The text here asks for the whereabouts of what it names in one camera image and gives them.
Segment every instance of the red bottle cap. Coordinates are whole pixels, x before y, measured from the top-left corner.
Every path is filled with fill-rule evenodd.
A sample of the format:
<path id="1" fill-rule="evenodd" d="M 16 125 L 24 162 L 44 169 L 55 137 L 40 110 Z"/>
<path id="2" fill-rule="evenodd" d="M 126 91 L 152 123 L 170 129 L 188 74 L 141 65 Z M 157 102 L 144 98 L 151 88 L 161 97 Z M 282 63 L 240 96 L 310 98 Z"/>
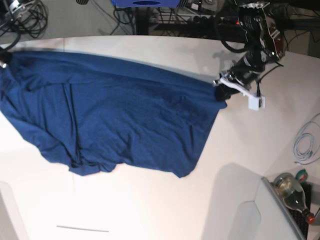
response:
<path id="1" fill-rule="evenodd" d="M 313 224 L 315 220 L 316 220 L 315 216 L 311 213 L 309 216 L 306 217 L 305 221 L 308 224 Z"/>

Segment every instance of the white cable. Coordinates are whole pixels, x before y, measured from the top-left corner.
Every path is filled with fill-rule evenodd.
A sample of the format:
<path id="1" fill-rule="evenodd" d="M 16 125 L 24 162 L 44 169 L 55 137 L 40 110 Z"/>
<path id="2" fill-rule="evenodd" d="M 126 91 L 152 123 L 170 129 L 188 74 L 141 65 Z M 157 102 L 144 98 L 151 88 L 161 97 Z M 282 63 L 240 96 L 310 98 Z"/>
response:
<path id="1" fill-rule="evenodd" d="M 318 116 L 320 116 L 320 113 L 315 115 L 313 118 L 311 118 L 311 120 L 309 122 L 307 122 L 305 125 L 303 125 L 303 127 L 300 129 L 300 131 L 297 133 L 297 135 L 295 137 L 295 140 L 293 143 L 293 154 L 294 154 L 295 158 L 297 159 L 297 161 L 294 162 L 295 164 L 305 166 L 305 165 L 312 164 L 320 159 L 320 157 L 318 157 L 313 161 L 305 163 L 306 161 L 309 161 L 311 158 L 313 158 L 320 150 L 320 143 L 319 143 L 317 149 L 314 149 L 315 138 L 311 133 L 306 132 L 306 129 L 308 127 L 310 127 L 312 124 L 316 125 L 318 127 L 318 129 L 320 130 L 320 125 L 314 121 Z M 301 141 L 304 139 L 309 139 L 309 147 L 306 151 L 301 152 L 299 150 L 299 145 L 300 145 Z"/>

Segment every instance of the glass bottle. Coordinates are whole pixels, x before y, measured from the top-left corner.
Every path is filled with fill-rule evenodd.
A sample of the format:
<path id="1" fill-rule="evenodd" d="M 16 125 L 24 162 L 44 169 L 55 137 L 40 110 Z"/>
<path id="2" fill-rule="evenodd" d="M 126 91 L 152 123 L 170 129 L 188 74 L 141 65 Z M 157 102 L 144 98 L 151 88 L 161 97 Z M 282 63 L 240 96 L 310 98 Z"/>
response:
<path id="1" fill-rule="evenodd" d="M 315 221 L 315 215 L 306 206 L 305 191 L 291 173 L 279 175 L 275 178 L 273 185 L 287 208 L 302 213 L 308 224 Z"/>

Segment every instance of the white tabletop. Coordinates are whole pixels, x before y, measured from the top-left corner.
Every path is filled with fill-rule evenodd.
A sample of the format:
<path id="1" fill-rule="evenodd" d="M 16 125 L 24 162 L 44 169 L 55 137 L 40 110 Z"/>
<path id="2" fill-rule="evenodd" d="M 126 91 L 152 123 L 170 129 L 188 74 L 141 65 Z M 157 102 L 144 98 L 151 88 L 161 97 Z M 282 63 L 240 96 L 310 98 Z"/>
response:
<path id="1" fill-rule="evenodd" d="M 58 38 L 17 48 L 35 46 L 127 59 L 208 82 L 241 57 L 218 41 L 163 36 Z M 30 239 L 76 239 L 76 234 L 81 240 L 227 239 L 237 208 L 232 199 L 241 193 L 235 187 L 246 186 L 241 200 L 250 201 L 256 179 L 296 169 L 293 138 L 320 112 L 320 59 L 288 52 L 281 63 L 284 67 L 261 85 L 266 109 L 248 110 L 241 95 L 228 100 L 195 170 L 181 179 L 124 164 L 112 173 L 72 174 L 66 166 L 46 162 L 13 128 L 6 129 L 9 123 L 1 117 L 1 132 L 6 132 L 0 136 L 0 181 L 12 187 Z M 238 175 L 228 177 L 235 169 Z M 317 176 L 320 162 L 307 170 Z M 109 233 L 78 233 L 57 225 Z"/>

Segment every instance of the blue box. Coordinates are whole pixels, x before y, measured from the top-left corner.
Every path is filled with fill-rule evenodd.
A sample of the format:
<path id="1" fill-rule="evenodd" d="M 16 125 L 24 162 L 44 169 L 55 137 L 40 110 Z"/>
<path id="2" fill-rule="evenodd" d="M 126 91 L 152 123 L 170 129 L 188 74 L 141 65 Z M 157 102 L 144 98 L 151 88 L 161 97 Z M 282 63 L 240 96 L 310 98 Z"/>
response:
<path id="1" fill-rule="evenodd" d="M 180 0 L 113 0 L 112 3 L 119 8 L 127 7 L 164 7 L 175 8 Z"/>

